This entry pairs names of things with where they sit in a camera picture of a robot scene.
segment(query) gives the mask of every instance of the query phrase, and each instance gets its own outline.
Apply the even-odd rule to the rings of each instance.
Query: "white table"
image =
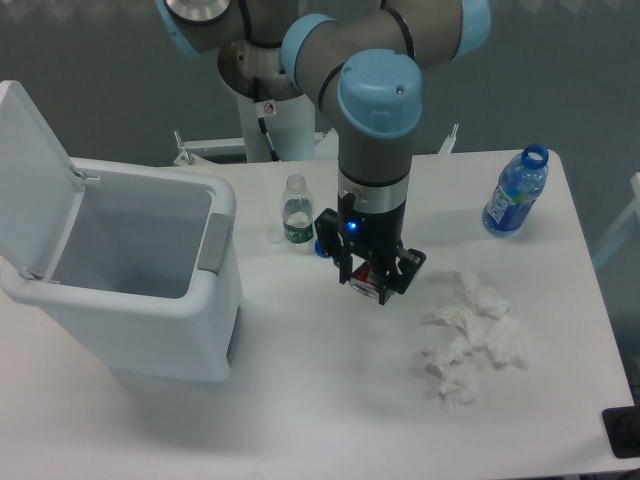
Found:
[[[558,157],[511,239],[480,213],[514,152],[416,157],[403,238],[427,262],[385,307],[338,283],[329,260],[265,240],[290,173],[335,206],[333,161],[212,165],[238,197],[246,302],[221,385],[109,371],[36,308],[0,294],[3,479],[489,479],[625,470],[600,412],[631,405]],[[482,368],[446,409],[424,371],[422,317],[476,270],[521,321],[526,370]]]

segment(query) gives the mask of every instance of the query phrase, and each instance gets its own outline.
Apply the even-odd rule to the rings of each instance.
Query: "plastic water bottle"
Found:
[[[294,250],[312,252],[313,198],[302,175],[296,173],[287,178],[281,205],[284,238],[294,246]]]
[[[485,228],[498,237],[514,234],[547,180],[549,151],[540,144],[529,145],[504,168],[498,186],[482,214]]]

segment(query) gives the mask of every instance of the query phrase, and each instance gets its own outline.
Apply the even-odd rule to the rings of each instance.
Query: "crumpled tissue paper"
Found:
[[[442,374],[440,395],[447,406],[473,403],[478,393],[478,375],[473,363],[459,363]]]
[[[507,313],[509,302],[494,287],[481,283],[475,272],[463,269],[460,278],[467,299],[480,315],[499,319]]]
[[[494,287],[480,282],[478,275],[469,269],[460,272],[460,279],[464,296],[475,311],[467,306],[450,305],[425,316],[425,323],[454,327],[458,332],[453,340],[425,352],[427,368],[436,369],[432,373],[440,378],[440,395],[448,406],[475,400],[479,383],[474,351],[487,352],[496,367],[526,366],[519,324],[507,315],[509,302]]]
[[[432,365],[443,373],[449,365],[461,362],[471,353],[473,347],[465,337],[456,337],[448,345],[436,345],[427,352],[427,365]]]
[[[524,348],[520,341],[520,326],[510,315],[496,321],[487,332],[487,348],[491,359],[498,365],[524,366]]]

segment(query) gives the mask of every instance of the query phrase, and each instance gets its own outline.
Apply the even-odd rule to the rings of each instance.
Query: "light blue joint cap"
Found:
[[[376,138],[400,138],[422,114],[422,75],[406,55],[392,50],[356,53],[342,67],[338,102],[349,122]]]
[[[176,23],[173,21],[173,17],[164,4],[164,0],[156,0],[156,8],[158,9],[158,12],[160,12],[160,17],[164,22],[164,26],[167,28],[167,31],[171,36],[171,40],[173,40],[173,44],[180,52],[180,55],[185,58],[197,58],[202,56],[200,52],[193,48],[189,43],[189,40],[185,38],[180,29],[176,26]]]
[[[489,0],[462,0],[462,33],[454,58],[475,50],[487,41],[491,32]]]
[[[298,61],[298,53],[300,53],[302,44],[318,25],[325,22],[338,23],[333,18],[320,13],[305,15],[291,25],[282,40],[282,49],[280,50],[282,65],[296,86],[298,85],[296,81],[296,62]]]

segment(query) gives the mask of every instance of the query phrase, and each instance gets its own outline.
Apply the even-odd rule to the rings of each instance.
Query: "open lid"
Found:
[[[0,83],[0,255],[25,278],[49,280],[84,185],[22,85]]]

